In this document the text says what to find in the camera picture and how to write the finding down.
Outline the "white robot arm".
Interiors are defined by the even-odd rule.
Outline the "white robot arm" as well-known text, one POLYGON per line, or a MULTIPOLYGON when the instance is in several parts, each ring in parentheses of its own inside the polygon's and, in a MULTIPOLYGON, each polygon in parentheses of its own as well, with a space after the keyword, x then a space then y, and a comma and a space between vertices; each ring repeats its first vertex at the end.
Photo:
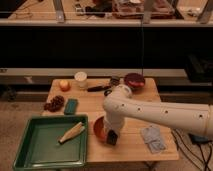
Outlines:
POLYGON ((120 133, 126 117, 143 120, 213 140, 213 105, 146 102, 131 98, 131 89, 120 84, 103 101, 104 127, 120 133))

